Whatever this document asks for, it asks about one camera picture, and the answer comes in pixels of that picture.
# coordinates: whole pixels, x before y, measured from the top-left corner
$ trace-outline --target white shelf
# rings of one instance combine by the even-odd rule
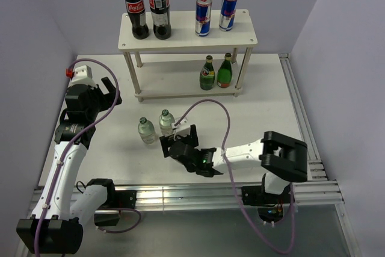
[[[171,11],[172,34],[169,39],[159,40],[153,33],[151,13],[146,13],[146,22],[150,30],[148,38],[138,40],[132,35],[131,21],[123,13],[120,26],[118,48],[122,52],[166,51],[175,49],[194,49],[215,46],[217,48],[252,48],[257,45],[253,23],[248,10],[239,9],[235,14],[234,27],[230,31],[219,29],[219,10],[211,11],[211,28],[208,36],[195,34],[195,11]]]
[[[215,55],[215,84],[211,90],[202,90],[199,86],[199,73],[205,64],[202,54],[163,54],[141,56],[143,67],[137,68],[137,77],[141,93],[137,98],[172,98],[184,96],[213,96],[219,94],[240,93],[235,88],[239,74],[237,63],[233,63],[233,79],[228,88],[217,86],[218,69],[223,62],[223,55]]]

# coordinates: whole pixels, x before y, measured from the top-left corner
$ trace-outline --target shelf top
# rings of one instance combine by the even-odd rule
[[[172,49],[253,47],[257,45],[253,23],[248,10],[238,9],[235,14],[234,27],[230,31],[219,29],[219,10],[211,11],[211,27],[207,36],[195,34],[195,11],[171,11],[171,37],[159,40],[155,37],[151,13],[146,13],[146,23],[150,29],[148,38],[138,40],[132,35],[131,21],[127,13],[123,13],[120,26],[118,48],[123,52],[130,51],[164,51]]]

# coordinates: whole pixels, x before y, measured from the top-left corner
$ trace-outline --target plastic water bottle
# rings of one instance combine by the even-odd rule
[[[146,144],[152,144],[156,140],[154,125],[145,117],[141,117],[139,120],[138,132]]]
[[[162,110],[162,114],[159,116],[159,126],[161,127],[162,135],[168,136],[173,134],[171,124],[174,122],[174,116],[168,110]]]

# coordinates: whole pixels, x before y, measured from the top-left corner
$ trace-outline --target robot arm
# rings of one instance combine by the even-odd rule
[[[111,107],[116,95],[116,88],[108,78],[103,78],[102,82],[109,92],[102,93],[92,80],[91,69],[88,66],[80,66],[68,76],[72,81],[65,97],[67,108],[63,110],[60,124],[55,131],[54,160],[43,194],[30,218],[20,219],[16,228],[16,232],[32,253],[37,223],[42,216],[43,208],[46,208],[48,191],[64,148],[78,132],[96,120],[99,112]],[[117,105],[121,102],[122,99],[119,97]],[[91,128],[81,135],[66,154],[42,223],[39,235],[40,253],[76,253],[82,241],[82,225],[92,218],[99,207],[108,205],[115,199],[112,180],[93,179],[87,184],[81,197],[70,206],[73,185],[95,130]]]
[[[172,157],[187,171],[204,177],[227,172],[221,148],[197,149],[196,126],[182,120],[174,134],[161,137],[164,157]],[[269,172],[262,182],[263,194],[280,195],[290,182],[307,181],[307,145],[303,141],[265,132],[263,138],[249,144],[226,149],[232,169],[263,167]]]

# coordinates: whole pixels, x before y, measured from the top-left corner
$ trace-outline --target energy drink can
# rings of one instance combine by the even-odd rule
[[[206,36],[210,32],[212,0],[197,0],[195,15],[195,33],[198,36]]]
[[[235,5],[237,0],[222,0],[219,29],[228,31],[233,28],[235,17]]]

